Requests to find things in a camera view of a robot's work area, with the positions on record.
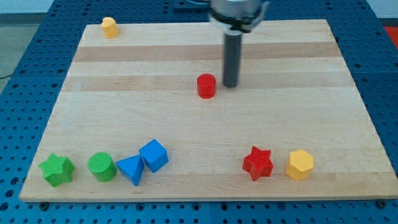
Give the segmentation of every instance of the yellow cylinder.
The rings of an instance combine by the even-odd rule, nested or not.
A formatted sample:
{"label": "yellow cylinder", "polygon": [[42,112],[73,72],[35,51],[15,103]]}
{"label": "yellow cylinder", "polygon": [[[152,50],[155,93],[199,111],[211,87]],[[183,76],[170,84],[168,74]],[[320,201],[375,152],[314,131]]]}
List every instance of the yellow cylinder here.
{"label": "yellow cylinder", "polygon": [[111,39],[119,35],[116,21],[112,17],[105,17],[102,21],[101,27],[106,38]]}

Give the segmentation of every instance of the metal robot end effector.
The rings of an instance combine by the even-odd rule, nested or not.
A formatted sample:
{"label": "metal robot end effector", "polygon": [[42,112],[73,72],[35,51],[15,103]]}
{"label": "metal robot end effector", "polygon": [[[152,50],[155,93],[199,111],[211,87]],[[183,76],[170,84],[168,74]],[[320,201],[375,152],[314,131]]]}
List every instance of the metal robot end effector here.
{"label": "metal robot end effector", "polygon": [[268,5],[261,0],[210,1],[210,22],[224,31],[224,86],[238,85],[242,34],[252,31],[264,19]]}

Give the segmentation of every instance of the green cylinder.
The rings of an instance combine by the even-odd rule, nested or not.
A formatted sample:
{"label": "green cylinder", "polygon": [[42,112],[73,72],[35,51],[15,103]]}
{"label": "green cylinder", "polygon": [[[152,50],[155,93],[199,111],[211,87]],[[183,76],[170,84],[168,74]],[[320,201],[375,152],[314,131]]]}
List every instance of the green cylinder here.
{"label": "green cylinder", "polygon": [[112,180],[118,171],[111,156],[106,152],[94,154],[88,161],[88,169],[101,182]]}

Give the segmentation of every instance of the yellow block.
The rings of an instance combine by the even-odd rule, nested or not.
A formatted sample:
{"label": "yellow block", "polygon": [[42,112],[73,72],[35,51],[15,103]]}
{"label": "yellow block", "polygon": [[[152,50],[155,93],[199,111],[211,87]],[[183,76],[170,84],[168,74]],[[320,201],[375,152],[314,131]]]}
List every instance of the yellow block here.
{"label": "yellow block", "polygon": [[106,38],[110,39],[119,35],[116,21],[112,17],[105,17],[102,21],[101,27]]}
{"label": "yellow block", "polygon": [[313,157],[303,149],[290,153],[286,174],[295,180],[307,178],[313,169]]}

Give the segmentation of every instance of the blue pegboard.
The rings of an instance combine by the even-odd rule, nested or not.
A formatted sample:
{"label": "blue pegboard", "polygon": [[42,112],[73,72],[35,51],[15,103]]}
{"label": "blue pegboard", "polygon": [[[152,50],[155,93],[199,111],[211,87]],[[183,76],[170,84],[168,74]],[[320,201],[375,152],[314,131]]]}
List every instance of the blue pegboard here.
{"label": "blue pegboard", "polygon": [[[398,201],[38,203],[17,196],[87,24],[204,22],[180,0],[55,0],[0,98],[0,223],[398,223]],[[398,172],[398,52],[365,0],[271,1],[267,19],[327,19]]]}

